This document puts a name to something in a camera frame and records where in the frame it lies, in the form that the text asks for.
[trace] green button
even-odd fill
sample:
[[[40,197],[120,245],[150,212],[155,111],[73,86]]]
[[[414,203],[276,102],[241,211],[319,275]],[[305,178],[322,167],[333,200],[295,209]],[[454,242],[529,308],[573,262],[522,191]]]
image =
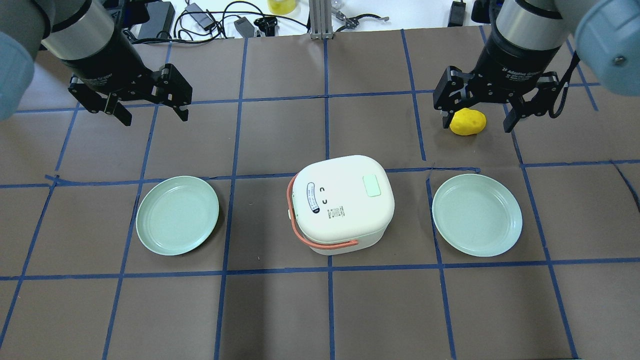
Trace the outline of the green button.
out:
[[[367,195],[370,197],[380,195],[380,186],[378,185],[378,178],[374,175],[364,175],[362,177],[364,182],[364,188],[367,190]]]

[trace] label sticker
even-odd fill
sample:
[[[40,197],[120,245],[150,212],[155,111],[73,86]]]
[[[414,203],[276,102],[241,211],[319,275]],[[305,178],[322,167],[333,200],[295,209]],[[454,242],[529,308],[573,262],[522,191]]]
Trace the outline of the label sticker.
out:
[[[327,213],[329,214],[329,218],[338,218],[344,216],[344,206],[339,208],[327,209]]]
[[[317,214],[320,212],[320,207],[318,206],[318,203],[316,201],[316,184],[314,183],[309,183],[307,184],[307,200],[309,201],[309,207],[311,208],[311,211],[314,212],[314,214]]]

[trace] white rice cooker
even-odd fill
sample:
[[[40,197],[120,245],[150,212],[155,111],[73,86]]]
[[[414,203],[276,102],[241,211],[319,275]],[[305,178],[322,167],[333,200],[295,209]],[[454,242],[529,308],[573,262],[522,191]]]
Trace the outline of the white rice cooker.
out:
[[[287,201],[294,233],[323,255],[374,245],[395,209],[385,169],[362,155],[305,167],[291,179]]]

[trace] plastic plate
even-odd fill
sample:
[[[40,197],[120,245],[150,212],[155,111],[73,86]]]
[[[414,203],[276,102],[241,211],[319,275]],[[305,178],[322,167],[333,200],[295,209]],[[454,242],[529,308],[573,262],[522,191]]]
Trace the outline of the plastic plate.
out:
[[[213,231],[220,212],[216,192],[204,180],[178,176],[156,185],[136,215],[142,244],[160,255],[198,247]]]
[[[513,194],[477,174],[450,178],[433,197],[433,221],[454,248],[473,256],[496,256],[520,237],[522,212]]]

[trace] orange handle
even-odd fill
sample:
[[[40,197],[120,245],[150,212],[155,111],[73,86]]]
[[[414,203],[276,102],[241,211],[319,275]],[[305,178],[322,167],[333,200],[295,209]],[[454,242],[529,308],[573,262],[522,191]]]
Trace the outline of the orange handle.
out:
[[[289,215],[291,216],[291,227],[293,228],[293,233],[296,234],[298,239],[303,243],[305,243],[306,245],[313,247],[315,249],[320,249],[320,250],[335,250],[335,249],[342,249],[343,247],[358,245],[357,239],[349,240],[344,243],[321,245],[321,244],[317,244],[307,240],[304,236],[300,234],[300,232],[298,232],[298,227],[296,226],[296,214],[293,212],[293,205],[291,203],[291,188],[293,188],[293,181],[296,179],[297,176],[298,175],[296,174],[291,179],[291,181],[289,181],[289,186],[287,187],[287,203],[289,205]]]

